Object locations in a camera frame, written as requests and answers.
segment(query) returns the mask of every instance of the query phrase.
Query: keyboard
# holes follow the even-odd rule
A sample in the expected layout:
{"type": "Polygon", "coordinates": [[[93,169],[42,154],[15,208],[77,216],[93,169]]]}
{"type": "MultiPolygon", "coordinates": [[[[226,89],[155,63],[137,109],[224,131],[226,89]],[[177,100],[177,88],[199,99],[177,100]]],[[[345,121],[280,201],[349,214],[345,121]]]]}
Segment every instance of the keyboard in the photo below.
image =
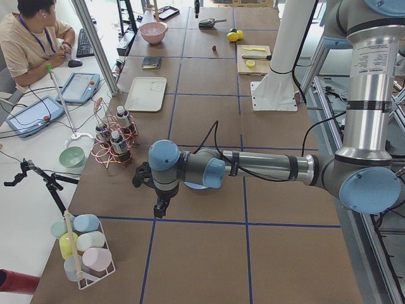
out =
{"type": "Polygon", "coordinates": [[[80,58],[89,56],[94,56],[93,48],[90,45],[89,38],[87,37],[87,34],[85,33],[84,29],[80,29],[77,39],[76,57],[80,58]]]}

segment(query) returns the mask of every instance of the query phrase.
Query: mint green bowl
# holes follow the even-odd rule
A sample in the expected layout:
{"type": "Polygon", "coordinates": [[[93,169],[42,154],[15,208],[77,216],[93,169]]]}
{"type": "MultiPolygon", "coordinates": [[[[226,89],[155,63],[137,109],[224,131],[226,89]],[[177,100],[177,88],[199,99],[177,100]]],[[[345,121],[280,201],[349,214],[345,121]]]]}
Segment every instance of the mint green bowl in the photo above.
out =
{"type": "Polygon", "coordinates": [[[83,165],[84,151],[81,147],[69,147],[59,155],[59,162],[66,168],[78,168],[83,165]]]}

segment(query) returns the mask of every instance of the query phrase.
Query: computer mouse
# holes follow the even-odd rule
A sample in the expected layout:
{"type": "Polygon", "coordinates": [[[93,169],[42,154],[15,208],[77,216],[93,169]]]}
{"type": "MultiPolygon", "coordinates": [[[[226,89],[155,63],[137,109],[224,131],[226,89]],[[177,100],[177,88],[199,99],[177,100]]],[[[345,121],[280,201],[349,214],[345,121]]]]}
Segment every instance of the computer mouse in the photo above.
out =
{"type": "Polygon", "coordinates": [[[71,59],[68,62],[68,66],[70,68],[81,67],[83,65],[83,61],[80,59],[71,59]]]}

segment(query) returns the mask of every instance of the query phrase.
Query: metal pole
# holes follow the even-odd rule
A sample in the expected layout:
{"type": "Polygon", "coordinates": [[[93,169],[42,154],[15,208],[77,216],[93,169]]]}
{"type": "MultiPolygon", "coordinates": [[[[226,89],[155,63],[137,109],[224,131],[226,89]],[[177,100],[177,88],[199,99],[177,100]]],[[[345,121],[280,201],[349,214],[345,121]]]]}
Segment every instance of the metal pole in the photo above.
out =
{"type": "Polygon", "coordinates": [[[65,110],[65,114],[66,114],[66,117],[68,118],[68,121],[69,121],[69,124],[70,124],[70,128],[72,129],[73,135],[74,135],[75,137],[77,137],[77,129],[76,129],[76,127],[75,127],[75,124],[73,123],[72,118],[70,117],[70,113],[69,113],[68,107],[66,106],[65,100],[63,99],[63,95],[62,95],[62,93],[61,93],[61,90],[59,90],[59,85],[58,85],[58,83],[57,83],[57,81],[56,81],[56,79],[55,79],[55,75],[53,75],[53,71],[52,71],[51,65],[48,64],[48,65],[47,65],[47,68],[48,68],[48,72],[49,72],[49,74],[50,74],[50,76],[51,76],[51,79],[52,79],[52,81],[53,81],[53,84],[54,84],[54,86],[55,86],[56,92],[58,93],[58,96],[59,96],[59,98],[60,98],[60,100],[61,100],[63,109],[65,110]]]}
{"type": "Polygon", "coordinates": [[[76,9],[77,16],[82,22],[82,26],[86,31],[87,36],[89,37],[91,46],[94,50],[94,56],[100,66],[101,73],[103,73],[104,79],[111,91],[111,95],[116,95],[118,93],[118,86],[115,82],[115,78],[111,73],[111,69],[108,65],[108,60],[106,54],[101,46],[101,42],[96,32],[96,28],[91,21],[89,10],[87,9],[85,0],[72,0],[72,3],[76,9]]]}
{"type": "Polygon", "coordinates": [[[321,37],[318,46],[316,47],[314,56],[312,57],[311,64],[306,70],[304,78],[302,79],[301,89],[304,94],[306,94],[306,92],[308,91],[308,88],[314,80],[314,77],[319,74],[328,54],[329,49],[323,45],[323,38],[321,37]]]}

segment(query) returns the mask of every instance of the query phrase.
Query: wooden cutting board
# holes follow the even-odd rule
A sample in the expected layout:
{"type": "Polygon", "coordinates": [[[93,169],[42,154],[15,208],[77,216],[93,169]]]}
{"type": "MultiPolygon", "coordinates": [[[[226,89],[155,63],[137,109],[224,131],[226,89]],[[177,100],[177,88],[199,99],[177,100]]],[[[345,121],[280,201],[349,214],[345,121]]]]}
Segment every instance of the wooden cutting board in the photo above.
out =
{"type": "Polygon", "coordinates": [[[237,46],[237,66],[238,74],[244,75],[266,75],[270,70],[270,61],[269,60],[254,60],[256,65],[253,68],[248,68],[246,66],[247,59],[242,59],[242,55],[260,55],[268,56],[271,55],[269,46],[254,46],[254,45],[238,45],[237,46]],[[242,48],[264,48],[265,51],[248,51],[242,48]]]}

